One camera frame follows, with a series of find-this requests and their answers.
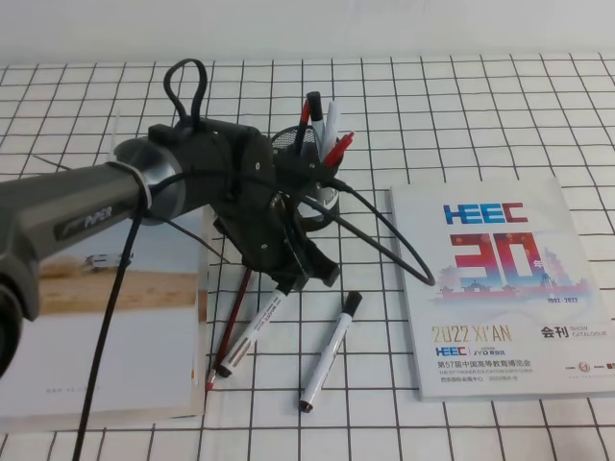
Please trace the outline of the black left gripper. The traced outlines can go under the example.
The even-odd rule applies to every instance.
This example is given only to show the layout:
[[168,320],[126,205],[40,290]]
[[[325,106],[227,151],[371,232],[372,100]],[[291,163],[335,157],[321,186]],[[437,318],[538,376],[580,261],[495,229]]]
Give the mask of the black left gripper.
[[332,287],[339,265],[328,258],[301,226],[302,192],[278,184],[271,141],[259,130],[202,119],[174,127],[149,128],[150,153],[169,157],[176,182],[152,189],[153,210],[175,218],[211,206],[217,229],[227,236],[250,269],[302,291],[310,279]]

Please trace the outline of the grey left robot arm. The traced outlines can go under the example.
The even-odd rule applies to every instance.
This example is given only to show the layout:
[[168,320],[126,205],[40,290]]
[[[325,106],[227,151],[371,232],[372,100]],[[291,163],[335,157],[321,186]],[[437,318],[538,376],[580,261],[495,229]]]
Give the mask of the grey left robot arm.
[[338,265],[308,238],[297,205],[318,172],[257,129],[202,119],[152,126],[111,161],[1,186],[1,364],[39,313],[38,265],[144,208],[173,219],[202,206],[248,268],[283,287],[332,285]]

